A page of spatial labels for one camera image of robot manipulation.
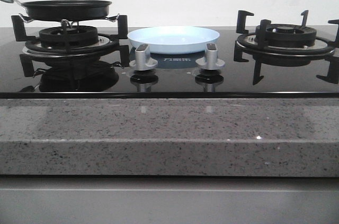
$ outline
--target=glass cooktop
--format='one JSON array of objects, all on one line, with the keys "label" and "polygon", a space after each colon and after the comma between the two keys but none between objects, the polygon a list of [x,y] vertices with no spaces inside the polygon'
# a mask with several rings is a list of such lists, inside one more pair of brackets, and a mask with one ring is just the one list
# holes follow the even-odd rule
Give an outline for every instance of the glass cooktop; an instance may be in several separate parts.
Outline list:
[{"label": "glass cooktop", "polygon": [[[318,36],[335,39],[336,28],[316,26]],[[321,59],[281,59],[242,54],[235,57],[235,28],[212,28],[220,33],[218,57],[226,64],[217,71],[203,71],[195,61],[203,52],[184,55],[151,54],[158,67],[136,72],[128,67],[135,59],[129,40],[120,40],[121,51],[91,61],[75,60],[75,69],[60,69],[55,62],[30,60],[24,42],[13,30],[0,32],[1,98],[223,98],[223,97],[338,97],[339,52]],[[30,29],[38,35],[39,29]],[[109,28],[99,32],[114,34]]]}]

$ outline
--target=frying pan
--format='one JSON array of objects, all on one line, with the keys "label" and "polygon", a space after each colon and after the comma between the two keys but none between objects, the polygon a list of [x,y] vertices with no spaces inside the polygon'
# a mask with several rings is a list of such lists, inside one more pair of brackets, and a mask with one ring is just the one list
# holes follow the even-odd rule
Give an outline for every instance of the frying pan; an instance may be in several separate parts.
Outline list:
[{"label": "frying pan", "polygon": [[34,20],[84,21],[105,18],[109,13],[110,1],[99,0],[54,0],[21,3],[18,0],[0,0],[6,3],[18,3],[26,9]]}]

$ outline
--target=black glass surface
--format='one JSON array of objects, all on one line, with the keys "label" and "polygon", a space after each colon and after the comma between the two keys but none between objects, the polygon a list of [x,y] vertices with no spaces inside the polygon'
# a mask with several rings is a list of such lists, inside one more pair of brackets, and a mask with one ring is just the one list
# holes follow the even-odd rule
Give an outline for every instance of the black glass surface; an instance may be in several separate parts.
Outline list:
[{"label": "black glass surface", "polygon": [[[158,67],[152,71],[136,73],[129,67],[114,67],[113,70],[104,68],[102,75],[99,72],[90,77],[77,76],[80,78],[74,79],[71,88],[62,86],[67,79],[63,81],[48,77],[46,80],[43,72],[51,67],[41,61],[32,61],[33,68],[29,68],[39,71],[35,77],[25,76],[20,60],[24,42],[16,42],[11,29],[3,29],[0,32],[0,97],[275,97],[299,93],[312,97],[319,94],[337,96],[339,93],[338,50],[333,57],[319,60],[279,60],[277,57],[258,57],[244,52],[242,62],[234,61],[234,46],[239,34],[235,28],[213,29],[220,33],[218,55],[226,62],[219,71],[203,71],[196,67],[195,60],[201,58],[204,52],[151,54],[158,60]],[[319,26],[317,30],[318,36],[334,40],[334,28]],[[110,32],[108,28],[99,29],[99,32],[116,33]],[[129,40],[120,40],[120,44],[130,46],[129,59],[133,60],[134,49]],[[98,59],[104,64],[121,61],[119,51]],[[105,80],[104,87],[93,87],[93,84],[100,84],[101,77]],[[77,82],[81,83],[81,87],[77,87]],[[59,92],[60,89],[66,89],[67,92]]]}]

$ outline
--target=granite countertop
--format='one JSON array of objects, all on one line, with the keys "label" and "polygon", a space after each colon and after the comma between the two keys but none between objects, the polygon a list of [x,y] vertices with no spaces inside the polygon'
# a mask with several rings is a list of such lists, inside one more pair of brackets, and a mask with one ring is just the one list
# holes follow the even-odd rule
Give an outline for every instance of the granite countertop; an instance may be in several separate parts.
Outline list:
[{"label": "granite countertop", "polygon": [[0,174],[339,176],[339,100],[0,100]]}]

